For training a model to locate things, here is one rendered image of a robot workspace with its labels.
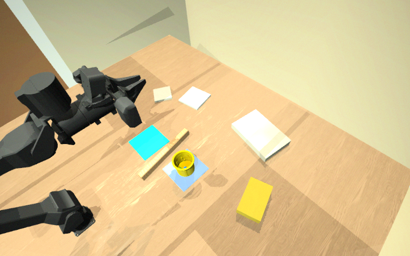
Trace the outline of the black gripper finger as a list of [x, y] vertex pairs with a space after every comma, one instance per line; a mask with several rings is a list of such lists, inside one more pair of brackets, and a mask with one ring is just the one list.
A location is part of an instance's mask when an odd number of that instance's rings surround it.
[[140, 75], [128, 76], [128, 77], [121, 77], [121, 78], [111, 78], [105, 75], [106, 81], [110, 82], [114, 92], [119, 91], [117, 86], [127, 87], [137, 81], [139, 81]]
[[133, 103], [135, 102], [137, 96], [142, 91], [143, 87], [146, 84], [146, 80], [142, 79], [139, 80], [127, 87], [117, 86], [118, 90], [120, 90], [129, 100]]

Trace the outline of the yellow rectangular block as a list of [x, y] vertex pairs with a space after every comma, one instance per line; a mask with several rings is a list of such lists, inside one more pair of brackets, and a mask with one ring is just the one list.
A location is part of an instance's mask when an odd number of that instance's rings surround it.
[[260, 223], [272, 186], [250, 177], [236, 213]]

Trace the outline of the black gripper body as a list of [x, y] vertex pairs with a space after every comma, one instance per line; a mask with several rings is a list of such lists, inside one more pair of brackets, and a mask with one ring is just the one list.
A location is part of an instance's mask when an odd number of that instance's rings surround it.
[[99, 119], [106, 116], [110, 112], [113, 115], [118, 112], [121, 119], [126, 123], [128, 127], [137, 127], [138, 125], [140, 125], [142, 123], [142, 120], [135, 104], [131, 100], [129, 100], [120, 90], [114, 92], [114, 89], [110, 82], [106, 81], [105, 87], [106, 95], [109, 94], [112, 98], [112, 101], [103, 106], [89, 108], [90, 105], [88, 102], [90, 101], [90, 99], [86, 95], [82, 96], [78, 94], [75, 96], [78, 100], [74, 101], [74, 104], [87, 118], [89, 124], [91, 125], [95, 122], [97, 125], [99, 125], [101, 123]]

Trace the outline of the yellow cup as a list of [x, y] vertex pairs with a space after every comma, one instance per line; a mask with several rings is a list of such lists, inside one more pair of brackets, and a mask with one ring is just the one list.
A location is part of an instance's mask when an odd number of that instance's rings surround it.
[[[194, 172], [194, 156], [188, 150], [181, 150], [172, 157], [172, 165], [182, 177], [188, 177]], [[181, 167], [181, 169], [179, 169]], [[184, 169], [184, 167], [187, 167]]]

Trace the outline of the light wooden long bar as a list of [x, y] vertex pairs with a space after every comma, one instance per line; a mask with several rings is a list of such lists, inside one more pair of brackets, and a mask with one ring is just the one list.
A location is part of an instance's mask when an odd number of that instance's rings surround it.
[[157, 167], [189, 136], [188, 129], [184, 128], [175, 138], [173, 138], [139, 173], [142, 180], [157, 169]]

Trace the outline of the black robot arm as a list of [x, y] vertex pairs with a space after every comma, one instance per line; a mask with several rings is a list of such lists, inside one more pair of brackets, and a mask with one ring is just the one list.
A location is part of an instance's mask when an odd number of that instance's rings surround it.
[[[82, 96], [90, 99], [89, 108], [112, 101], [111, 96], [106, 95], [105, 75], [97, 67], [82, 66], [73, 72], [73, 79], [82, 84]], [[72, 136], [90, 125], [51, 72], [29, 77], [14, 94], [29, 112], [24, 123], [0, 141], [0, 176], [51, 158], [58, 148], [54, 133], [61, 144], [74, 145]], [[51, 126], [49, 120], [52, 120]], [[91, 210], [66, 189], [50, 192], [39, 203], [0, 210], [0, 234], [40, 223], [58, 225], [62, 234], [73, 232], [79, 237], [95, 219]]]

